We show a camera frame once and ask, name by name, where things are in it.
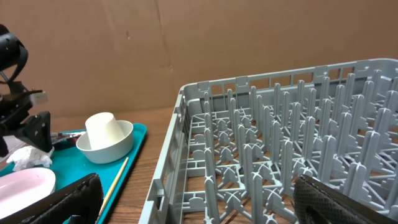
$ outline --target teal tray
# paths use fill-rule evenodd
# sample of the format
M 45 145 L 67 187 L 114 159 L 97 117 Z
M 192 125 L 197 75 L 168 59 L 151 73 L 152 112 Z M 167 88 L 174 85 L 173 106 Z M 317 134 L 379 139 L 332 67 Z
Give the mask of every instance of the teal tray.
M 111 162 L 109 164 L 94 164 L 90 162 L 77 147 L 55 151 L 52 155 L 53 164 L 49 168 L 55 173 L 55 190 L 59 190 L 86 176 L 87 174 L 97 173 L 101 179 L 105 196 L 108 193 L 108 190 L 111 187 L 114 178 L 118 174 L 124 160 L 128 156 L 129 160 L 126 164 L 126 168 L 120 176 L 120 180 L 116 185 L 103 214 L 98 220 L 98 223 L 104 223 L 104 221 L 109 218 L 108 215 L 110 215 L 110 211 L 113 207 L 116 197 L 118 196 L 119 190 L 123 186 L 124 181 L 127 179 L 127 175 L 129 175 L 136 159 L 138 158 L 137 155 L 139 154 L 144 143 L 146 133 L 147 127 L 145 125 L 134 124 L 134 129 L 132 132 L 134 144 L 132 150 L 123 158 L 120 158 L 117 161 Z M 6 168 L 0 171 L 0 177 L 10 174 L 12 172 L 12 168 L 14 168 L 14 164 L 8 165 Z

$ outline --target pink plate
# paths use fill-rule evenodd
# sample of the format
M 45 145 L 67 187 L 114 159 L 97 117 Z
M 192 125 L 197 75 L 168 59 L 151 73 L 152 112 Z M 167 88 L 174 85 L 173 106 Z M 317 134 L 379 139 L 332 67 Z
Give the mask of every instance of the pink plate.
M 0 219 L 32 205 L 55 189 L 55 174 L 31 168 L 0 177 Z

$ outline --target cardboard backdrop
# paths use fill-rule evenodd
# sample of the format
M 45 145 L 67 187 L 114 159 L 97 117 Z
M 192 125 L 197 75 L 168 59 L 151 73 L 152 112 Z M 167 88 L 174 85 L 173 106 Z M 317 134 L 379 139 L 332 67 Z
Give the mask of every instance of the cardboard backdrop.
M 398 58 L 395 0 L 0 0 L 54 116 L 172 106 L 187 83 Z

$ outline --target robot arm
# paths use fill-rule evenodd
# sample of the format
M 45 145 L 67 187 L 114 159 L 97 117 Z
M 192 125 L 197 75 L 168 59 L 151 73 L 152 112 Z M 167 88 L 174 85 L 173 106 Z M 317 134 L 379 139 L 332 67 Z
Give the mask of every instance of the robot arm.
M 0 75 L 4 79 L 0 84 L 8 85 L 10 89 L 10 94 L 0 94 L 0 157 L 8 154 L 3 139 L 3 136 L 8 135 L 14 135 L 45 152 L 49 152 L 52 148 L 50 113 L 44 111 L 28 118 L 34 96 L 42 94 L 43 91 L 29 91 L 22 82 L 15 81 L 26 64 L 27 56 L 27 50 L 20 40 L 0 24 Z M 16 69 L 8 78 L 3 70 L 13 65 L 17 65 Z

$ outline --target dish rack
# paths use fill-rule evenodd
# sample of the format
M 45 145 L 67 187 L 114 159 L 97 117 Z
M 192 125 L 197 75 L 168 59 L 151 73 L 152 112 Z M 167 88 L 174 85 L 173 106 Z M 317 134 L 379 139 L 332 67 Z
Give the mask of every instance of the dish rack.
M 383 58 L 185 85 L 139 223 L 295 223 L 300 174 L 398 220 L 397 105 Z

